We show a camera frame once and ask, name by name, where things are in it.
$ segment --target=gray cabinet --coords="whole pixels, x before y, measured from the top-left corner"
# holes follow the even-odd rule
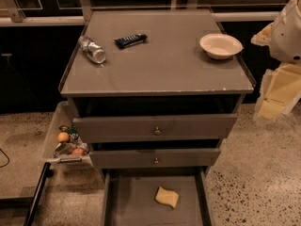
[[[147,41],[124,50],[113,42],[136,33]],[[61,94],[107,184],[103,225],[174,223],[177,214],[182,225],[213,224],[203,167],[214,164],[253,84],[238,57],[208,58],[198,44],[208,33],[220,33],[208,10],[93,13],[86,35],[106,61],[95,65],[75,50]],[[175,211],[153,201],[158,186],[181,194]]]

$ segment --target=bowl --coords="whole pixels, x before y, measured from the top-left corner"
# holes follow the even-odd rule
[[[213,59],[227,59],[242,51],[243,45],[226,34],[208,34],[199,41],[200,47]]]

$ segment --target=sponge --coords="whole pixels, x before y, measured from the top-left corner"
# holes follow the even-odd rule
[[[155,200],[161,204],[169,205],[173,209],[175,209],[178,202],[178,198],[179,194],[175,191],[166,190],[159,186]]]

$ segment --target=drawer knob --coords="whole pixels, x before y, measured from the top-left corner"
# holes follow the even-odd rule
[[[162,131],[159,129],[159,127],[156,127],[153,131],[153,133],[156,135],[156,136],[160,136],[162,134]]]
[[[159,163],[160,163],[159,158],[155,157],[154,160],[153,160],[153,164],[158,165]]]

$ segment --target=concrete floor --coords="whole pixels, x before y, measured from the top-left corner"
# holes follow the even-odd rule
[[[206,181],[216,226],[301,225],[301,104],[277,121],[253,120],[242,105]],[[53,113],[0,116],[0,197],[32,196]],[[7,159],[0,153],[0,166]],[[103,182],[94,168],[52,167],[33,225],[100,225]],[[27,209],[0,210],[0,225],[23,225]]]

